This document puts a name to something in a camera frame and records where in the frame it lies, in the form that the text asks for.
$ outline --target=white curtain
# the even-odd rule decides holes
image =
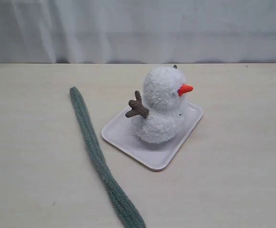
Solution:
[[[276,0],[0,0],[0,63],[276,62]]]

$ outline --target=table surface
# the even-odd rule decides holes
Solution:
[[[0,228],[122,227],[84,146],[72,86],[147,227],[276,228],[276,64],[177,65],[204,116],[157,173],[100,135],[154,66],[0,64]]]

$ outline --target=white fluffy snowman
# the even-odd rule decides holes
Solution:
[[[188,108],[186,93],[193,90],[186,84],[184,74],[177,66],[159,66],[152,69],[143,84],[143,94],[135,92],[130,100],[133,133],[148,143],[162,143],[174,138],[184,126]]]

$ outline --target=green fabric strip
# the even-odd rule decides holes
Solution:
[[[119,186],[106,165],[103,152],[81,93],[76,87],[70,88],[69,92],[90,159],[104,183],[117,216],[125,228],[145,228],[146,224],[135,208],[135,205]]]

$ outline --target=snowman body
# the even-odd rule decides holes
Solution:
[[[143,84],[142,104],[147,117],[132,117],[132,132],[148,143],[162,143],[174,138],[188,117],[186,95],[179,93],[185,76],[175,67],[152,69]]]

